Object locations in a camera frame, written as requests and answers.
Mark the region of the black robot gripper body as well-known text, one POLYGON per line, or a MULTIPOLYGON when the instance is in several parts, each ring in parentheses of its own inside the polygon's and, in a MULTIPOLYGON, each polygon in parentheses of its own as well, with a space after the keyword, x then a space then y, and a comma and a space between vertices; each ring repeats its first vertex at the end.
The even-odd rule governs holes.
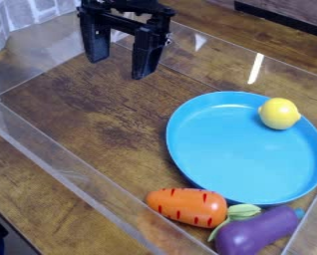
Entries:
POLYGON ((175 14, 159 0, 81 0, 77 10, 95 34, 116 29, 134 35, 139 28, 167 34, 170 18, 175 14))

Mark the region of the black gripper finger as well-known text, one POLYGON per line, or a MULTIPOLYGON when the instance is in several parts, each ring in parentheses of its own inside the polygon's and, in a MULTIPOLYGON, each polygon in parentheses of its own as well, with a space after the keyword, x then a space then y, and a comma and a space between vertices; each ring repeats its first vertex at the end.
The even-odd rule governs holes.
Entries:
POLYGON ((91 15, 80 16, 80 29, 85 56, 91 63, 109 57, 111 27, 91 15))
POLYGON ((132 50, 132 78, 135 80, 140 80, 156 70, 168 35, 168 30, 159 31, 147 27, 136 30, 132 50))

